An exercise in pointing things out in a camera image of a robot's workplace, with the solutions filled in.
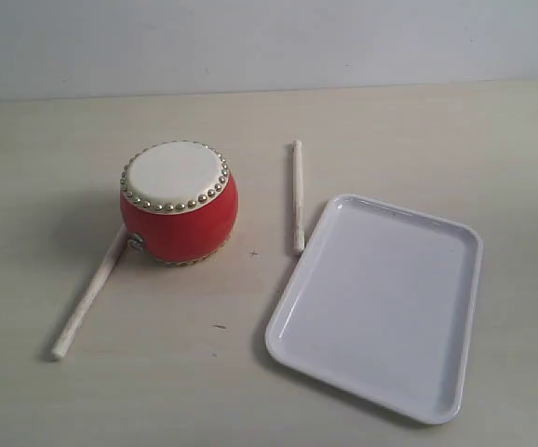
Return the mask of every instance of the plastic tray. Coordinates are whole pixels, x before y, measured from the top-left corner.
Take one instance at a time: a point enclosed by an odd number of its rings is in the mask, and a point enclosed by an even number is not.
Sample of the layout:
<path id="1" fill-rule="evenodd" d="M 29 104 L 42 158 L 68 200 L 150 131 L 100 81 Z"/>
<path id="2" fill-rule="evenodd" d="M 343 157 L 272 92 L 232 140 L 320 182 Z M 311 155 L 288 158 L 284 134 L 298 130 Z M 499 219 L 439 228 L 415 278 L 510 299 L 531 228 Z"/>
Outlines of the plastic tray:
<path id="1" fill-rule="evenodd" d="M 390 410 L 447 422 L 462 401 L 481 259 L 465 225 L 337 196 L 269 322 L 267 348 Z"/>

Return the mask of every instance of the red drum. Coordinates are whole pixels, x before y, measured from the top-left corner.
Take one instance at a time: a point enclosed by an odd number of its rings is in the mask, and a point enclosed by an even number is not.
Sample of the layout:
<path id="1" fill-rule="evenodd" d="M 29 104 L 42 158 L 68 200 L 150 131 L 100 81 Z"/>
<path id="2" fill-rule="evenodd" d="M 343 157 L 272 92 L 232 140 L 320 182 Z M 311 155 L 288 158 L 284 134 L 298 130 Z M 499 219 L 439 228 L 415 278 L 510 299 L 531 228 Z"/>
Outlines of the red drum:
<path id="1" fill-rule="evenodd" d="M 120 209 L 128 245 L 166 264 L 208 257 L 230 236 L 238 212 L 234 176 L 200 142 L 165 142 L 130 159 Z"/>

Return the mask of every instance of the drumstick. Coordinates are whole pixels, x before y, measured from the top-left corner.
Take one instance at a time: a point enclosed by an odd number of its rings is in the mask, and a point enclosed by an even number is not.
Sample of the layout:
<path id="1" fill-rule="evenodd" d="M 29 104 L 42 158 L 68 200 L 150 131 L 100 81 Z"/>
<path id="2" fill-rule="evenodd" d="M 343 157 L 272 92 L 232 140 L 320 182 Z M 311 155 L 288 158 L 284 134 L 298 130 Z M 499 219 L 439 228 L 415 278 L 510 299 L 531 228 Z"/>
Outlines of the drumstick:
<path id="1" fill-rule="evenodd" d="M 304 251 L 304 186 L 303 186 L 303 144 L 300 140 L 294 142 L 294 253 Z"/>
<path id="2" fill-rule="evenodd" d="M 74 337 L 76 336 L 76 331 L 81 326 L 81 323 L 83 322 L 87 311 L 93 304 L 95 297 L 103 288 L 105 281 L 110 276 L 110 272 L 112 272 L 118 258 L 127 245 L 127 239 L 127 229 L 124 225 L 122 225 L 118 231 L 118 234 L 112 241 L 110 248 L 103 256 L 103 260 L 93 275 L 93 278 L 85 290 L 85 293 L 76 305 L 73 314 L 66 322 L 64 330 L 61 332 L 60 337 L 58 337 L 56 344 L 52 348 L 52 356 L 55 360 L 62 360 L 68 352 L 68 349 L 71 347 Z"/>

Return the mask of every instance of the wooden table surface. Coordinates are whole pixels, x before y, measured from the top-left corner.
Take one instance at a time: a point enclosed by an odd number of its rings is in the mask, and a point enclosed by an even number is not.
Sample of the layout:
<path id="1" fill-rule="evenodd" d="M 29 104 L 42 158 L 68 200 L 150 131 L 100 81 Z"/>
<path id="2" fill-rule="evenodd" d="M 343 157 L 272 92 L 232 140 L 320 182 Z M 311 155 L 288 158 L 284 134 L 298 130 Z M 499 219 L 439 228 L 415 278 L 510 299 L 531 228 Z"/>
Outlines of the wooden table surface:
<path id="1" fill-rule="evenodd" d="M 356 193 L 484 240 L 464 404 L 422 427 L 273 363 L 263 332 L 305 225 Z M 166 269 L 126 251 L 62 363 L 44 353 L 120 225 L 143 147 L 209 142 L 240 190 L 230 242 Z M 538 81 L 0 102 L 0 446 L 538 445 Z"/>

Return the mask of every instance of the white drum head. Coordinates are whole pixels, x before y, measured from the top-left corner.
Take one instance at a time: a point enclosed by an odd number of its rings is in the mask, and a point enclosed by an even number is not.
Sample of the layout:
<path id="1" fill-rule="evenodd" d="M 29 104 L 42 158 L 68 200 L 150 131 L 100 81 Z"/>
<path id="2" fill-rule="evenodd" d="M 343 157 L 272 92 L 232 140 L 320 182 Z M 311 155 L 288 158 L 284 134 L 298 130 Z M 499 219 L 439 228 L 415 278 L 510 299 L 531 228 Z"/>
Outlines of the white drum head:
<path id="1" fill-rule="evenodd" d="M 123 172 L 123 191 L 150 212 L 186 212 L 216 198 L 228 180 L 225 159 L 198 142 L 167 142 L 137 155 Z"/>

